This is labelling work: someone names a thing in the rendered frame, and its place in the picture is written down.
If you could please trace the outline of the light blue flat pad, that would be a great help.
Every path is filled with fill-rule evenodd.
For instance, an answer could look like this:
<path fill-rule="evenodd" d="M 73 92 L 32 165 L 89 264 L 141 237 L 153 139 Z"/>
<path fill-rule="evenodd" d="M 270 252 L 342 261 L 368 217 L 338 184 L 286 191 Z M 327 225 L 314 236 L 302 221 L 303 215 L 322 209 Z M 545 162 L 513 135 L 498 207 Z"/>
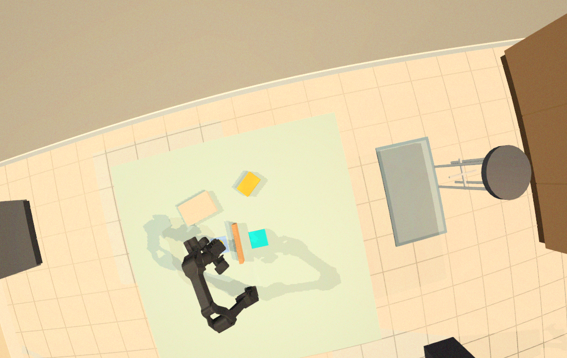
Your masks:
<path fill-rule="evenodd" d="M 267 239 L 266 239 L 265 229 L 250 232 L 249 237 L 250 237 L 250 243 L 251 243 L 252 249 L 268 245 L 268 242 L 267 242 Z M 226 250 L 224 250 L 222 253 L 230 252 L 230 250 L 228 248 L 226 236 L 217 237 L 217 238 L 213 238 L 213 239 L 221 240 L 224 243 L 224 246 L 226 246 Z M 212 242 L 213 239 L 210 239 L 210 242 Z"/>

